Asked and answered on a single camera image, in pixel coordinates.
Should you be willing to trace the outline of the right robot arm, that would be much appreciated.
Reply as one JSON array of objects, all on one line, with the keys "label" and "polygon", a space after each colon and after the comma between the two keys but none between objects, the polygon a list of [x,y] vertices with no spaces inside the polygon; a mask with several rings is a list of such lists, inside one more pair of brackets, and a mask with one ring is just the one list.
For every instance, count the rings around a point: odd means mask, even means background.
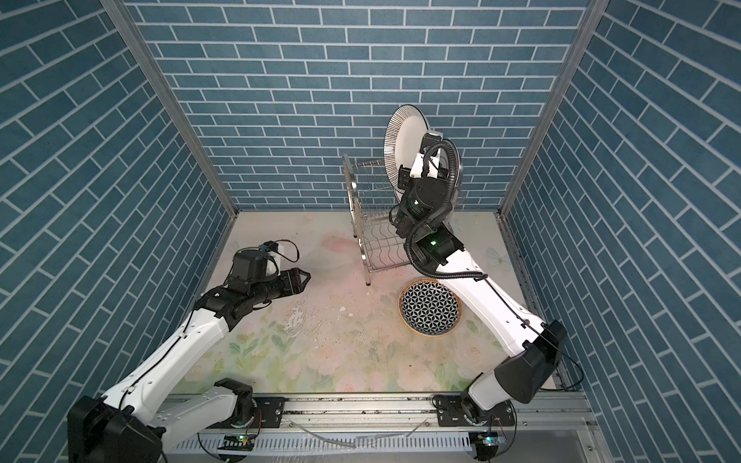
[{"label": "right robot arm", "polygon": [[565,356],[567,330],[560,322],[544,322],[510,297],[480,269],[448,225],[461,176],[460,156],[451,140],[429,132],[418,141],[391,142],[384,154],[397,172],[390,181],[401,192],[389,220],[410,263],[450,289],[507,352],[507,359],[480,374],[461,395],[466,419],[484,424],[498,406],[535,397]]}]

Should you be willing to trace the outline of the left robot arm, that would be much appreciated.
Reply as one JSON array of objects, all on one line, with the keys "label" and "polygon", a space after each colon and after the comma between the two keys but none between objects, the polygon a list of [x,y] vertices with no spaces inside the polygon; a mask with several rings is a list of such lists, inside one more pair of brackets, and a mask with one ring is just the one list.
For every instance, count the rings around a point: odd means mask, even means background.
[{"label": "left robot arm", "polygon": [[238,250],[224,283],[203,293],[152,355],[101,397],[81,397],[68,414],[71,462],[159,462],[213,424],[250,428],[262,421],[251,386],[224,378],[169,410],[162,404],[185,374],[243,320],[306,289],[310,273],[283,268],[285,239]]}]

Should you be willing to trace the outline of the white plate black striped rim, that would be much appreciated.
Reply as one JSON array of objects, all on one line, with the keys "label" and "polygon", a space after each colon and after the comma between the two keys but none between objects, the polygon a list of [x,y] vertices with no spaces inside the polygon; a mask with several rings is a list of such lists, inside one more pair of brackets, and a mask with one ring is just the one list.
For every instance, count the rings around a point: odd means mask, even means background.
[{"label": "white plate black striped rim", "polygon": [[412,104],[400,106],[389,119],[383,141],[384,163],[389,183],[399,199],[403,196],[403,189],[398,187],[399,168],[412,167],[429,131],[425,116]]}]

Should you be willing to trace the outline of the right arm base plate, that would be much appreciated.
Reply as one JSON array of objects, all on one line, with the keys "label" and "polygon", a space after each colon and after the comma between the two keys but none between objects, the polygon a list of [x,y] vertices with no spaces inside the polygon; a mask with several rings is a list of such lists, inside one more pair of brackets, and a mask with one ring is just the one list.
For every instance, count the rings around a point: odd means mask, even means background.
[{"label": "right arm base plate", "polygon": [[436,411],[438,426],[463,428],[463,426],[514,426],[516,418],[507,400],[490,410],[480,409],[467,395],[434,395],[431,404]]}]

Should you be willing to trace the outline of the orange rimmed floral pattern plate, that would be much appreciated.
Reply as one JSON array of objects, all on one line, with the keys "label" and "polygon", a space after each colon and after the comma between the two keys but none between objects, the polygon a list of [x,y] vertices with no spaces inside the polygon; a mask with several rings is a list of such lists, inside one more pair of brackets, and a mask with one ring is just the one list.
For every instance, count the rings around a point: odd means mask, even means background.
[{"label": "orange rimmed floral pattern plate", "polygon": [[412,331],[437,338],[457,327],[461,318],[461,302],[438,281],[420,279],[409,284],[401,293],[399,313]]}]

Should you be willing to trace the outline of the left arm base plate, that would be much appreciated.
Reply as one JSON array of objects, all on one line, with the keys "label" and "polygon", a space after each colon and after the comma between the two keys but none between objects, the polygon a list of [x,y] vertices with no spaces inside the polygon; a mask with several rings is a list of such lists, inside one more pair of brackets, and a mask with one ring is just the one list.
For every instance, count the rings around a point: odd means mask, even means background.
[{"label": "left arm base plate", "polygon": [[286,404],[284,397],[253,397],[253,402],[251,429],[278,429],[281,426]]}]

